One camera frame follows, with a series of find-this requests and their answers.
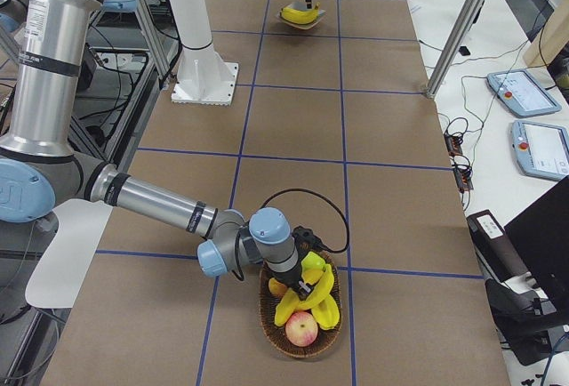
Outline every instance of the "wicker basket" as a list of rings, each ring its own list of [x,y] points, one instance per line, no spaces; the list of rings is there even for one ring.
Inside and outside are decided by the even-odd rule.
[[[285,335],[285,326],[275,326],[275,311],[280,299],[273,297],[268,290],[268,281],[271,279],[272,275],[267,265],[264,264],[260,271],[259,313],[263,332],[277,349],[292,358],[311,358],[324,352],[333,345],[340,333],[342,315],[338,271],[328,254],[319,253],[319,255],[325,259],[326,263],[330,263],[333,268],[334,285],[330,295],[336,301],[338,309],[340,310],[340,322],[338,322],[338,325],[331,330],[318,329],[317,339],[309,346],[303,348],[295,346],[288,341]]]

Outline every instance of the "yellow banana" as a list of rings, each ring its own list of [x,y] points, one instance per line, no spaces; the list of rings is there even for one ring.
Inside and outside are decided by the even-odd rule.
[[[334,298],[328,294],[311,310],[312,316],[323,330],[332,330],[340,322],[340,310]]]
[[[294,312],[301,299],[292,288],[286,290],[283,299],[277,304],[275,311],[275,325],[283,326]]]
[[[299,304],[297,304],[295,310],[299,311],[299,310],[308,310],[314,308],[318,303],[320,303],[326,297],[326,295],[330,294],[333,286],[334,286],[334,272],[332,271],[332,266],[326,263],[324,274],[322,275],[317,285],[312,290],[312,293],[309,294],[306,300],[299,301]]]
[[[306,11],[295,10],[290,6],[286,6],[281,10],[281,18],[294,24],[310,24],[318,18],[318,8],[320,4],[316,4],[314,8]]]

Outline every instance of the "robotic arm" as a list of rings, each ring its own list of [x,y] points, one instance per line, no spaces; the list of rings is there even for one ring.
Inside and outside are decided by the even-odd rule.
[[[197,253],[208,276],[264,260],[277,280],[308,294],[301,256],[309,233],[291,233],[277,209],[262,208],[245,222],[236,211],[139,181],[68,145],[89,16],[103,4],[128,12],[136,2],[29,0],[10,131],[0,137],[0,221],[33,221],[74,197],[102,200],[204,237]]]

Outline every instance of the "table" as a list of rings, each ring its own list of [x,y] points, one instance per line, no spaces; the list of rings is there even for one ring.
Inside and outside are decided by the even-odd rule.
[[[341,206],[338,341],[280,354],[260,329],[259,267],[204,277],[198,237],[116,209],[44,385],[508,384],[406,1],[319,0],[328,15],[307,34],[276,18],[291,1],[206,0],[217,51],[241,63],[233,104],[164,93],[130,173],[246,217],[289,187]],[[343,244],[318,200],[276,206]]]
[[[464,0],[409,0],[418,38],[432,45],[421,46],[428,74],[432,71],[431,66],[435,66],[440,53],[436,48],[444,46],[463,3]],[[464,109],[461,95],[462,77],[484,77],[491,72],[525,68],[523,54],[529,43],[505,0],[485,0],[479,20],[469,31],[464,44],[472,53],[471,59],[487,59],[465,62],[469,57],[457,54],[453,63],[461,64],[450,68],[435,101],[439,112],[451,119],[466,117],[470,122],[469,129],[476,130],[480,122]],[[544,87],[554,84],[545,68],[532,68],[530,72]],[[463,144],[465,155],[474,160],[472,178],[474,190],[471,192],[466,215],[490,209],[496,219],[505,226],[553,187],[555,182],[527,177],[521,173],[509,138],[509,128],[515,118],[500,101],[493,101],[493,92],[483,78],[467,78],[464,83],[467,107],[482,118],[489,112],[479,142],[477,143],[478,134],[474,133],[467,134]],[[550,93],[563,106],[562,110],[554,115],[531,119],[535,122],[569,128],[567,102],[557,88],[552,89]],[[446,119],[443,117],[441,124],[445,129]],[[457,125],[458,128],[454,128],[454,131],[463,127],[463,123]],[[527,283],[521,277],[513,278],[508,284],[520,293],[529,290]],[[536,380],[535,374],[543,373],[545,361],[523,367],[511,352],[505,352],[504,357],[508,363],[512,385],[519,385],[527,379]],[[569,378],[569,354],[565,353],[555,357],[548,374],[548,381],[552,384],[556,381],[564,384],[567,378]]]

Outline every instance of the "red apple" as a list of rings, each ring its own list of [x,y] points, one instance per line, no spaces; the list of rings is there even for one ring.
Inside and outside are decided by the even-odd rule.
[[[318,336],[318,324],[308,312],[295,312],[286,321],[286,338],[300,348],[310,345]]]

